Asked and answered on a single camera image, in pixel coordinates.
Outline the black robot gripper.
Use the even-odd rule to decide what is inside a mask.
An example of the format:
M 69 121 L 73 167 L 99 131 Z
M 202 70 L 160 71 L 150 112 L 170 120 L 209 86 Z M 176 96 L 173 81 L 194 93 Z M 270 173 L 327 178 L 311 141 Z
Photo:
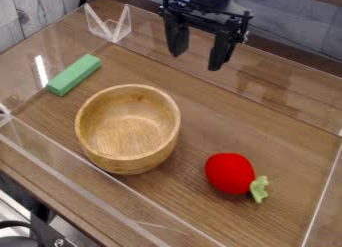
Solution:
M 254 17 L 252 11 L 234 0 L 164 0 L 161 9 L 181 13 L 196 27 L 206 31 L 212 31 L 216 27 L 229 27 L 229 31 L 221 30 L 216 33 L 214 47 L 210 51 L 209 70 L 218 71 L 230 60 L 236 49 L 234 34 L 240 43 L 246 41 L 249 21 Z M 178 57 L 189 49 L 189 26 L 177 15 L 168 13 L 165 31 L 169 51 L 174 57 Z

